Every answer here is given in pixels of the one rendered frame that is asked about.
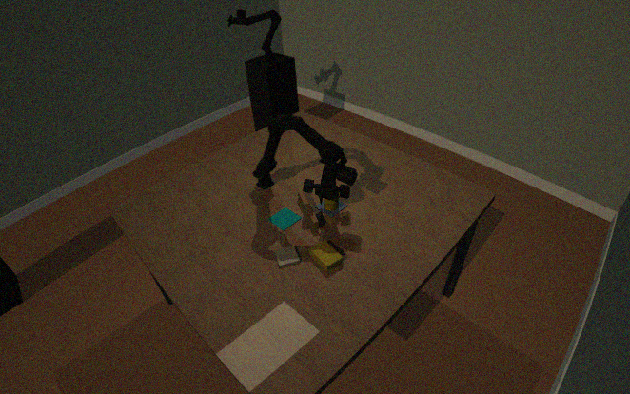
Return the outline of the beige flat block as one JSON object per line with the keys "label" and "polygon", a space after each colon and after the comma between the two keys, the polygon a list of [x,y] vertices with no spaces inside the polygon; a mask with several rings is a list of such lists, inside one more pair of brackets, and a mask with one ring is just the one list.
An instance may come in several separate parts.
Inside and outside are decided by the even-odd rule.
{"label": "beige flat block", "polygon": [[288,248],[277,249],[277,250],[274,250],[274,252],[277,256],[280,267],[288,266],[288,265],[292,265],[292,264],[300,262],[300,259],[298,257],[298,254],[294,246],[288,247]]}

